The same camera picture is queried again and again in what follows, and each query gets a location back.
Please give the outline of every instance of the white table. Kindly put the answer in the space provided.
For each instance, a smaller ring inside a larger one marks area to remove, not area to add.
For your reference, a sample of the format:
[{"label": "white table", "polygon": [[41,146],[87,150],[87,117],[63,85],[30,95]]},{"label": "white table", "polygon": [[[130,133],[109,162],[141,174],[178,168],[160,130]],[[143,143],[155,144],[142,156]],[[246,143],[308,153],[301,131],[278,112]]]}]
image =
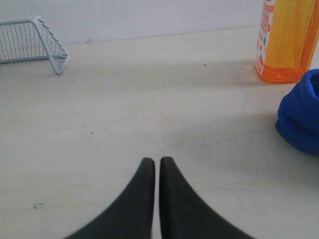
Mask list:
[{"label": "white table", "polygon": [[[62,238],[102,212],[143,157],[158,172],[169,155],[251,235],[317,239],[319,158],[276,132],[294,85],[258,78],[256,38],[243,28],[72,45],[61,76],[48,61],[0,65],[1,238]],[[157,191],[154,239],[158,212]]]}]

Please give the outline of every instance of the black rubber tip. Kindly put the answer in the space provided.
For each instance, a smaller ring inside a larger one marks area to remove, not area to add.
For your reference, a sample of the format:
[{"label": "black rubber tip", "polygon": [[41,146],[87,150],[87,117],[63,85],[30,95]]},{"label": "black rubber tip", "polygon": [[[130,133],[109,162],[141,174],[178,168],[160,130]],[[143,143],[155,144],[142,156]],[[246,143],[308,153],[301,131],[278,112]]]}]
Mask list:
[{"label": "black rubber tip", "polygon": [[155,164],[144,158],[121,195],[101,215],[66,239],[150,239]]},{"label": "black rubber tip", "polygon": [[162,239],[252,239],[196,194],[171,157],[162,158],[159,176]]}]

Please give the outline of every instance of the white wall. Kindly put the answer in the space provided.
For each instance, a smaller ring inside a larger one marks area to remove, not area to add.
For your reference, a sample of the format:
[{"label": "white wall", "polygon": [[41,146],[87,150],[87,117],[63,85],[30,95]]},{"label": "white wall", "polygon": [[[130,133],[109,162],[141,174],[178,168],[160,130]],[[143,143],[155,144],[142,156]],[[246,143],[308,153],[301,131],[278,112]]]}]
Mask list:
[{"label": "white wall", "polygon": [[258,25],[262,2],[0,0],[0,18],[41,15],[70,44]]}]

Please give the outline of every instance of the orange bottle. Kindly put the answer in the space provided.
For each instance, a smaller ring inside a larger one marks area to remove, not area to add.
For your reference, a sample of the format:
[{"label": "orange bottle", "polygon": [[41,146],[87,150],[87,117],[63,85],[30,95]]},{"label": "orange bottle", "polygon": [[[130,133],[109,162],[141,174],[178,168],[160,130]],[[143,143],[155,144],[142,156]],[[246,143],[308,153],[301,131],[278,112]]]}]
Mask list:
[{"label": "orange bottle", "polygon": [[319,35],[319,0],[264,0],[256,69],[269,83],[298,82]]}]

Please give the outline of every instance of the blue knit cap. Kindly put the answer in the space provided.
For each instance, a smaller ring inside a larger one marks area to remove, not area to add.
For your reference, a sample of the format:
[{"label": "blue knit cap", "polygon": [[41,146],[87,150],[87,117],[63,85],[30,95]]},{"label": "blue knit cap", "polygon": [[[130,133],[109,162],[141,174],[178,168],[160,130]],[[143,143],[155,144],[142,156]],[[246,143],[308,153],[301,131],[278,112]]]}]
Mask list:
[{"label": "blue knit cap", "polygon": [[294,147],[319,155],[319,69],[305,73],[283,98],[276,129]]}]

